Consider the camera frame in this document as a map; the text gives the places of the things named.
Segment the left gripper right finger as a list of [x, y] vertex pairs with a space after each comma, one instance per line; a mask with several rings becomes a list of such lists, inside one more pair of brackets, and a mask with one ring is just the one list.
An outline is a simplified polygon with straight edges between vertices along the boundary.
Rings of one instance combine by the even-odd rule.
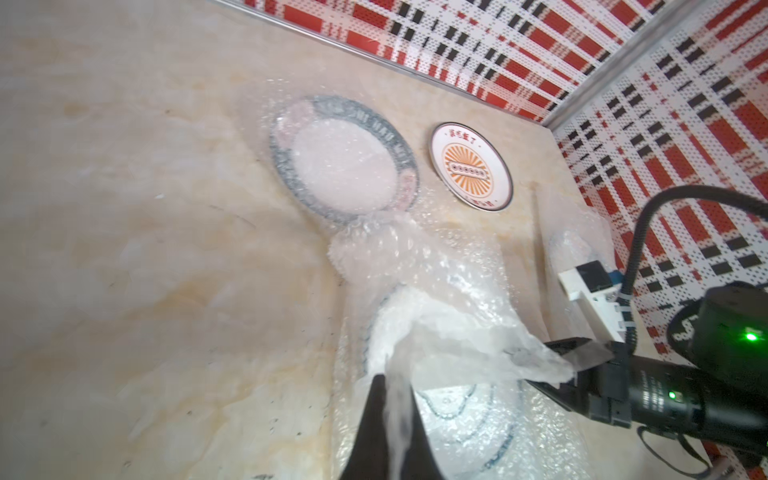
[[433, 456], [429, 439], [418, 411], [414, 391], [411, 391], [410, 397], [410, 406], [412, 407], [411, 434], [410, 446], [406, 450], [404, 458], [404, 479], [443, 480], [444, 477]]

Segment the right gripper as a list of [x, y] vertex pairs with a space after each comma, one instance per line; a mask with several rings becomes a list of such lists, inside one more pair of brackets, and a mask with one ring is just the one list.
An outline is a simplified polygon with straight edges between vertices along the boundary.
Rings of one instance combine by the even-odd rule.
[[558, 386], [528, 380], [530, 386], [566, 411], [609, 426], [631, 427], [630, 366], [626, 356], [614, 358], [608, 346], [583, 337], [554, 340], [545, 346], [575, 369], [588, 370], [580, 372], [578, 379]]

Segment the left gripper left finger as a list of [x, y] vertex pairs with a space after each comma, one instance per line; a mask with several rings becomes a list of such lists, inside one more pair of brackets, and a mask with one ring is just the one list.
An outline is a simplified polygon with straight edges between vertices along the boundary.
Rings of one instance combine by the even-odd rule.
[[351, 454], [341, 480], [389, 478], [389, 446], [384, 422], [386, 377], [376, 375], [370, 385]]

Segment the white plate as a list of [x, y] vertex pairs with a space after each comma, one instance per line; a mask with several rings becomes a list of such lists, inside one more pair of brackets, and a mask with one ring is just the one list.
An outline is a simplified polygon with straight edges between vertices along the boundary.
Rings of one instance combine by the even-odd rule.
[[433, 455], [448, 479], [504, 479], [520, 470], [515, 450], [523, 432], [517, 382], [491, 381], [471, 361], [490, 334], [468, 313], [410, 286], [381, 302], [364, 336], [363, 371], [384, 371], [396, 344], [413, 328], [428, 346], [412, 365], [416, 403]]

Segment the bubble wrap of white plate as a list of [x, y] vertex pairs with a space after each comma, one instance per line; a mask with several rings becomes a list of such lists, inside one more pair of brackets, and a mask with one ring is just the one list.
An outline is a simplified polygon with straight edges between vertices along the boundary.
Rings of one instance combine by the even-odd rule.
[[345, 298], [333, 373], [331, 471], [349, 464], [363, 405], [383, 375], [414, 391], [446, 479], [589, 479], [565, 412], [533, 387], [573, 373], [516, 312], [497, 242], [406, 214], [362, 217], [328, 256]]

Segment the orange pattern dinner plate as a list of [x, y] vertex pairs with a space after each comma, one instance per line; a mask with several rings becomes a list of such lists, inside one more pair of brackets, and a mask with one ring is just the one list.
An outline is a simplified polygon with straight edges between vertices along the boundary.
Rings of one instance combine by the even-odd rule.
[[512, 202], [514, 183], [497, 149], [472, 128], [445, 122], [429, 140], [430, 159], [443, 184], [463, 203], [499, 212]]

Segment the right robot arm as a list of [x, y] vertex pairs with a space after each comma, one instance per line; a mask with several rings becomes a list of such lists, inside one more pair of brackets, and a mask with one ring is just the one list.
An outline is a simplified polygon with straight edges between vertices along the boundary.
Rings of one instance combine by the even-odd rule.
[[656, 212], [665, 204], [702, 200], [759, 219], [765, 201], [721, 187], [686, 185], [650, 199], [636, 223], [624, 272], [592, 260], [563, 270], [559, 285], [588, 320], [592, 338], [556, 340], [550, 348], [577, 364], [574, 378], [536, 389], [563, 409], [602, 424], [634, 428], [677, 441], [730, 448], [748, 467], [767, 456], [767, 291], [735, 281], [711, 288], [671, 319], [673, 335], [686, 320], [689, 339], [668, 338], [681, 357], [669, 363], [637, 354], [639, 328], [632, 300], [643, 248]]

